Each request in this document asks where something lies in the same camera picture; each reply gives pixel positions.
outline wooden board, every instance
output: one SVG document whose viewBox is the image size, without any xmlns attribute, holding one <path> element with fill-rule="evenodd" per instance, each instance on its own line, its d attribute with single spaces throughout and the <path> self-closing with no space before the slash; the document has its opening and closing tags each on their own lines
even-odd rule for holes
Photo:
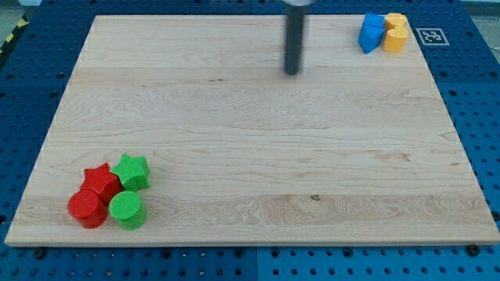
<svg viewBox="0 0 500 281">
<path fill-rule="evenodd" d="M 494 244 L 498 230 L 414 37 L 357 45 L 311 16 L 97 16 L 10 227 L 11 246 Z M 148 221 L 85 230 L 82 169 L 145 155 Z"/>
</svg>

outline red star block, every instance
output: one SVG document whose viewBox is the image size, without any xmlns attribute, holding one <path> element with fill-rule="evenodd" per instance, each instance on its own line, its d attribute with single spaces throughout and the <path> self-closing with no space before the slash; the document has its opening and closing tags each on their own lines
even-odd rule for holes
<svg viewBox="0 0 500 281">
<path fill-rule="evenodd" d="M 106 206 L 109 206 L 109 202 L 115 195 L 123 191 L 118 176 L 109 171 L 108 163 L 95 169 L 85 169 L 84 173 L 85 180 L 80 189 L 94 191 Z"/>
</svg>

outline blue block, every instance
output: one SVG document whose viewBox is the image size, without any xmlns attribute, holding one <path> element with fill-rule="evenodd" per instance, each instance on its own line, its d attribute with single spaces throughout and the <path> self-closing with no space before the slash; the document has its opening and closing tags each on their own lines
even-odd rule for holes
<svg viewBox="0 0 500 281">
<path fill-rule="evenodd" d="M 383 27 L 373 27 L 370 25 L 363 25 L 361 32 L 359 32 L 358 44 L 365 54 L 376 49 L 382 42 L 385 29 Z"/>
<path fill-rule="evenodd" d="M 381 15 L 375 15 L 372 13 L 367 13 L 365 15 L 365 19 L 362 21 L 363 26 L 369 25 L 372 27 L 383 27 L 384 26 L 384 17 Z"/>
</svg>

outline star-shaped block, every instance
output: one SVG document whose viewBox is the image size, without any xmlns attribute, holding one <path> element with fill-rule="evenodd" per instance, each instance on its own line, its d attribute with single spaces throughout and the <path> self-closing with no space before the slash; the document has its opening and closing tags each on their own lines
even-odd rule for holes
<svg viewBox="0 0 500 281">
<path fill-rule="evenodd" d="M 149 166 L 144 156 L 122 155 L 120 163 L 111 168 L 111 173 L 120 178 L 125 190 L 137 192 L 137 190 L 150 187 L 148 182 Z"/>
<path fill-rule="evenodd" d="M 94 191 L 106 206 L 115 195 L 123 191 L 120 179 L 109 171 L 108 163 L 95 169 L 85 169 L 84 175 L 85 180 L 81 184 L 80 190 Z"/>
</svg>

